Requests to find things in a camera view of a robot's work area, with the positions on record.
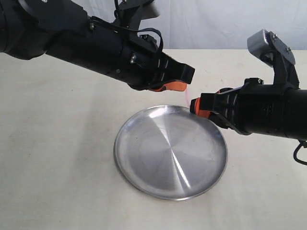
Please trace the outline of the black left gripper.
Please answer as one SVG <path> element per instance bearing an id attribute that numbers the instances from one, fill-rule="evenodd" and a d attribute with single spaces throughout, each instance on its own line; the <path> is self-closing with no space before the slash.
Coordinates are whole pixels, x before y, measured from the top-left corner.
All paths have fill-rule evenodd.
<path id="1" fill-rule="evenodd" d="M 119 80 L 131 88 L 153 92 L 184 92 L 195 69 L 162 51 L 163 41 L 149 34 L 125 33 L 119 59 Z"/>

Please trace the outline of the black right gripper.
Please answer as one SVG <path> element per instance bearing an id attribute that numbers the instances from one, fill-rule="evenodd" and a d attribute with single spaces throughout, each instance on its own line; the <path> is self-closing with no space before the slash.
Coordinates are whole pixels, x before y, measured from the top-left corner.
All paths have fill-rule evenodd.
<path id="1" fill-rule="evenodd" d="M 238 88 L 202 93 L 191 101 L 189 110 L 239 134 L 266 134 L 265 88 L 262 79 L 248 78 Z"/>

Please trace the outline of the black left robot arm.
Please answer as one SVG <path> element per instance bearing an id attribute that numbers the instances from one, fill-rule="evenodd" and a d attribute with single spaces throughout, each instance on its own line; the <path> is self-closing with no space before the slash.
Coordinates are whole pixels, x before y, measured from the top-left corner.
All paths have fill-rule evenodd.
<path id="1" fill-rule="evenodd" d="M 194 68 L 163 52 L 162 39 L 140 22 L 156 18 L 151 0 L 115 1 L 115 20 L 89 16 L 71 0 L 3 0 L 0 50 L 30 60 L 43 54 L 106 75 L 143 91 L 184 91 Z"/>

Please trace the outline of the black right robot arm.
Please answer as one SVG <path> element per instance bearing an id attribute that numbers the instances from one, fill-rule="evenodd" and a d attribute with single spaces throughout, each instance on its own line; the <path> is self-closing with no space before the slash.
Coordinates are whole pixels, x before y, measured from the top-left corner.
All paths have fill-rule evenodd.
<path id="1" fill-rule="evenodd" d="M 307 91 L 290 84 L 249 78 L 239 88 L 202 93 L 191 101 L 190 112 L 245 136 L 307 139 Z"/>

